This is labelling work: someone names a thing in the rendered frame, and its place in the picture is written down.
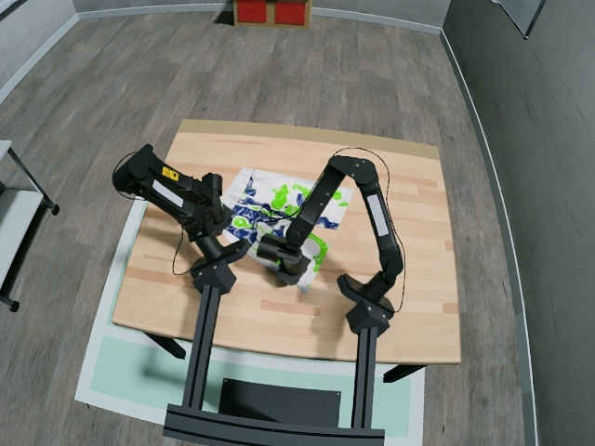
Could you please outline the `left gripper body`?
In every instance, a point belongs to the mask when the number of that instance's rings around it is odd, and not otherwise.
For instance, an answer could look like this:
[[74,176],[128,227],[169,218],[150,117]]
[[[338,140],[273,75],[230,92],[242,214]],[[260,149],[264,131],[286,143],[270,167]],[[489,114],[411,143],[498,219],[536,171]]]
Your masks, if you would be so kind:
[[[221,233],[226,226],[232,221],[232,215],[234,215],[234,211],[230,209],[226,204],[223,204],[223,210],[220,215],[213,216],[214,218],[214,234]],[[224,211],[225,210],[225,211]],[[226,213],[226,214],[225,214]]]

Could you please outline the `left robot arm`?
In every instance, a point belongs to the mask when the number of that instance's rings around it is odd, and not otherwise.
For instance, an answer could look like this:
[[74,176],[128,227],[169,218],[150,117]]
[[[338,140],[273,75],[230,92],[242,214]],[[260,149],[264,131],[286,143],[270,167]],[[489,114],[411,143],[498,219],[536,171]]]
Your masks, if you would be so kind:
[[178,223],[179,218],[190,243],[195,242],[204,255],[192,265],[191,273],[238,253],[245,238],[224,247],[211,232],[215,228],[213,216],[223,210],[219,198],[223,192],[223,177],[211,172],[202,176],[202,181],[186,176],[160,160],[152,150],[153,146],[146,144],[128,159],[112,175],[113,186],[158,204],[158,208],[171,213],[173,216],[168,214]]

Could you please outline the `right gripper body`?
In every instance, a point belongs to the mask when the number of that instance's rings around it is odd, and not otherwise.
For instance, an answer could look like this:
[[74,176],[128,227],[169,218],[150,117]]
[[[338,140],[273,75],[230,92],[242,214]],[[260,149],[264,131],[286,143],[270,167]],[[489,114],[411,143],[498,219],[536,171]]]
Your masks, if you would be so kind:
[[[296,285],[304,273],[308,270],[307,266],[311,263],[311,260],[303,255],[302,265],[298,269],[288,269],[283,262],[283,258],[280,259],[279,269],[276,272],[276,276],[289,284],[290,286]],[[304,271],[305,270],[305,271]]]

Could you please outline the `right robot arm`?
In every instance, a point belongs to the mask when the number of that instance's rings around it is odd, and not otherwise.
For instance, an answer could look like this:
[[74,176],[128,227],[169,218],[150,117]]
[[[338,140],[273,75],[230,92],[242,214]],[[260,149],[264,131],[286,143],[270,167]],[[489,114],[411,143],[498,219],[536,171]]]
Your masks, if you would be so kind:
[[365,284],[347,273],[342,277],[351,292],[393,315],[395,309],[384,295],[394,286],[397,276],[403,271],[403,258],[378,182],[376,166],[368,160],[343,155],[331,156],[327,162],[328,166],[309,198],[286,230],[285,237],[269,233],[262,235],[258,244],[257,257],[275,263],[282,257],[288,269],[298,269],[303,262],[301,246],[310,236],[345,177],[348,176],[354,180],[356,188],[359,188],[363,197],[376,238],[382,270],[379,270]]

